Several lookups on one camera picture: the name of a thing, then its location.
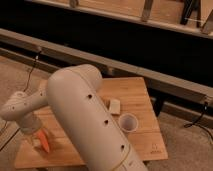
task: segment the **orange object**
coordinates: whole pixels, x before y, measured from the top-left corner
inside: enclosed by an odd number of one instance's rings
[[[48,143],[47,136],[46,136],[45,132],[42,129],[39,129],[36,132],[36,136],[40,140],[43,149],[47,153],[49,153],[50,152],[50,146],[49,146],[49,143]]]

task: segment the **wooden block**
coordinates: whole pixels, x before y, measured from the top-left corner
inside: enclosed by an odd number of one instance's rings
[[[118,99],[110,99],[109,101],[109,113],[112,115],[121,114],[121,102]]]

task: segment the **concrete floor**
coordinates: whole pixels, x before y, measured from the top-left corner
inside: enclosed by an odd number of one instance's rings
[[[0,56],[0,106],[14,91],[24,89],[29,69],[29,66]],[[32,73],[27,93],[35,92],[40,80],[48,77],[48,73],[35,69]],[[210,143],[206,133],[196,127],[184,129],[182,125],[186,121],[170,114],[161,113],[158,120],[168,150],[169,159],[150,162],[148,164],[150,171],[213,170],[213,145]],[[0,120],[0,128],[3,124],[4,121]],[[16,128],[15,123],[8,125],[4,134],[0,136],[0,147]],[[21,138],[22,134],[18,133],[8,146],[0,152],[0,171],[16,170],[13,167],[13,163]],[[68,170],[68,168],[51,168],[49,170],[61,171]]]

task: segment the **metal frame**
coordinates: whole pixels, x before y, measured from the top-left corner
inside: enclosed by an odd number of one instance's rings
[[[152,10],[153,0],[145,0],[141,21],[147,22],[149,20]]]
[[[213,88],[177,77],[137,67],[113,59],[76,50],[52,42],[29,37],[5,29],[0,29],[0,41],[33,52],[42,49],[42,54],[59,59],[70,64],[90,63],[98,67],[103,73],[114,76],[142,76],[149,88],[165,92],[176,97],[203,104],[213,100]]]
[[[202,27],[202,33],[210,34],[211,32],[213,32],[213,10],[209,14],[208,19]]]

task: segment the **metal rail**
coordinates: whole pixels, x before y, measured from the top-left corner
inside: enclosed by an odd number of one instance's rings
[[[65,61],[69,64],[90,63],[98,67],[103,73],[113,76],[142,76],[149,88],[174,95],[192,102],[212,104],[213,88],[170,75],[155,72],[146,68],[119,62],[113,59],[76,50],[52,42],[29,37],[5,29],[0,29],[0,41],[32,52],[42,49],[42,54]]]

